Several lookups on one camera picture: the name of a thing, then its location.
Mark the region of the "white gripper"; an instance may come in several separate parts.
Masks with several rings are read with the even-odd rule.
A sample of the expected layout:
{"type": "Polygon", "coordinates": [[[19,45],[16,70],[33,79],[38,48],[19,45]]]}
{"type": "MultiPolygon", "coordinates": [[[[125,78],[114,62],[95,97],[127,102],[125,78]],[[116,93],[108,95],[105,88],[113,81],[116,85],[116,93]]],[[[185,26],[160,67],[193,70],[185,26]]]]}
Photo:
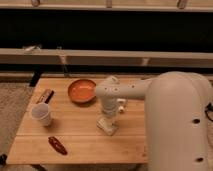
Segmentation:
{"type": "Polygon", "coordinates": [[[115,124],[115,116],[118,110],[117,100],[115,98],[105,98],[102,102],[103,119],[108,127],[115,124]]]}

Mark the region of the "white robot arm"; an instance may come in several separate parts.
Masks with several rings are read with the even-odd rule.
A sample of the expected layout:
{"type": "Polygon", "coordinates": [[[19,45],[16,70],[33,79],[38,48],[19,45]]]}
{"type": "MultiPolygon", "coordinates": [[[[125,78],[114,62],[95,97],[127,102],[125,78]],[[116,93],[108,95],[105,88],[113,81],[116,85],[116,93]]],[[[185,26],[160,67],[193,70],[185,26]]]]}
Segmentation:
{"type": "Polygon", "coordinates": [[[119,98],[144,101],[149,171],[210,171],[205,112],[213,86],[205,76],[167,72],[130,84],[109,77],[95,94],[107,117],[119,98]]]}

